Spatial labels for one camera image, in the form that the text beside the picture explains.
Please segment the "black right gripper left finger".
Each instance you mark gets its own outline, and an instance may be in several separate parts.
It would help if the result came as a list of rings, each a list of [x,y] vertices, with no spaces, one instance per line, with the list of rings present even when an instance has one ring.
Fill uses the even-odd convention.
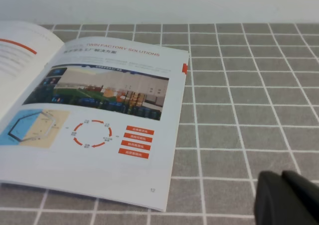
[[[310,212],[296,196],[282,174],[262,171],[254,203],[257,225],[317,225],[319,212]]]

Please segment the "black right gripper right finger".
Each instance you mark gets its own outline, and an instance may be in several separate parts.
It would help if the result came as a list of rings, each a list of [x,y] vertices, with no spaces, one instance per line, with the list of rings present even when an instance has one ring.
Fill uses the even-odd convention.
[[[282,178],[310,212],[319,211],[319,187],[294,171],[283,171]]]

